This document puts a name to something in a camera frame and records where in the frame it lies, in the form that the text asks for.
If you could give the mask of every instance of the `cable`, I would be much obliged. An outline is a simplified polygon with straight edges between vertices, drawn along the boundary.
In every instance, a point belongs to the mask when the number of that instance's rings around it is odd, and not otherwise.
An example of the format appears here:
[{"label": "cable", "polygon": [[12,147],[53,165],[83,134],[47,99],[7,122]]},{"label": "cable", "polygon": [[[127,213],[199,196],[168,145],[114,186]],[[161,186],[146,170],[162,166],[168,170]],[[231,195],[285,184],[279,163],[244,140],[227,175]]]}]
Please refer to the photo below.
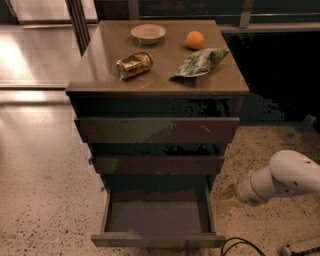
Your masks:
[{"label": "cable", "polygon": [[[229,241],[231,241],[231,240],[240,240],[240,242],[236,242],[236,243],[232,244],[232,245],[224,252],[224,247],[225,247],[225,245],[226,245]],[[249,245],[249,246],[251,246],[252,248],[254,248],[254,249],[259,253],[260,256],[266,256],[256,245],[254,245],[253,243],[249,242],[248,240],[243,239],[243,238],[240,238],[240,237],[232,237],[232,238],[227,239],[227,240],[223,243],[223,245],[222,245],[222,247],[221,247],[220,256],[226,256],[227,253],[228,253],[234,246],[236,246],[236,245],[238,245],[238,244],[246,244],[246,245]]]}]

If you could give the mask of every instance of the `bowl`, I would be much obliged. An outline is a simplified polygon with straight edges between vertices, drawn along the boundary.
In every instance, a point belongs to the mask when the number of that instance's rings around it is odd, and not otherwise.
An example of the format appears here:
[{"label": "bowl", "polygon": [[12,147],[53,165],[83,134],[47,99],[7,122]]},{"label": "bowl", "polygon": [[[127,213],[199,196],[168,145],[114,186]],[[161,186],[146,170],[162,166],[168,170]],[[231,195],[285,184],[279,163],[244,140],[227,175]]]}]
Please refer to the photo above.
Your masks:
[{"label": "bowl", "polygon": [[155,24],[143,24],[134,27],[131,34],[138,38],[144,45],[153,45],[159,42],[160,38],[166,34],[165,28]]}]

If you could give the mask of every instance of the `green snack wrapper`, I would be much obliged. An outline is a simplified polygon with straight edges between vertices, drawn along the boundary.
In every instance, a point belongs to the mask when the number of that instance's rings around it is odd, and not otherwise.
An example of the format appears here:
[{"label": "green snack wrapper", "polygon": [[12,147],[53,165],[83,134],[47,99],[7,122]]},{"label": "green snack wrapper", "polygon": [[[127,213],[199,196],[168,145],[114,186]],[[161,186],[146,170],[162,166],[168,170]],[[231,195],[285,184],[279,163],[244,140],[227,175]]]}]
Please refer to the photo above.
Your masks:
[{"label": "green snack wrapper", "polygon": [[183,61],[171,78],[197,77],[213,70],[229,53],[224,48],[207,48],[194,52]]}]

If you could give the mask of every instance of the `drawer cabinet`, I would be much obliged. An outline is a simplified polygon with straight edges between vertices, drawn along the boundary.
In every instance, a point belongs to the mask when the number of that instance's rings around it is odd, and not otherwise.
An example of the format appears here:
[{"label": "drawer cabinet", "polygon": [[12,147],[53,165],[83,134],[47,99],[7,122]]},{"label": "drawer cabinet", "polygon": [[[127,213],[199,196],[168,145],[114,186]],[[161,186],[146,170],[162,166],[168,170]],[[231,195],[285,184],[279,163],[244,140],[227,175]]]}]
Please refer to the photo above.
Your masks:
[{"label": "drawer cabinet", "polygon": [[[214,21],[154,21],[166,36],[150,47],[130,37],[141,22],[101,22],[66,90],[107,193],[91,240],[98,247],[220,247],[225,237],[216,234],[209,194],[248,87],[231,54],[194,84],[170,81],[191,53],[181,46],[187,31],[202,31],[204,47],[226,47]],[[151,54],[152,69],[119,80],[117,60],[139,51]]]}]

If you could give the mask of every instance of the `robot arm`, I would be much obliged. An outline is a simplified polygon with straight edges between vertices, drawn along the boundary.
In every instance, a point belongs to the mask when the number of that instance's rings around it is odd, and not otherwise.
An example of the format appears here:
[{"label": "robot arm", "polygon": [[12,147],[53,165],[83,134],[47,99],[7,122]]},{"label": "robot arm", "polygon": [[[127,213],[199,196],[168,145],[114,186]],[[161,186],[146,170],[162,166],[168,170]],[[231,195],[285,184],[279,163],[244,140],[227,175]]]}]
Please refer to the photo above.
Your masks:
[{"label": "robot arm", "polygon": [[235,197],[240,203],[258,206],[274,197],[304,193],[320,193],[320,166],[296,151],[283,150],[271,157],[268,166],[241,175],[221,198]]}]

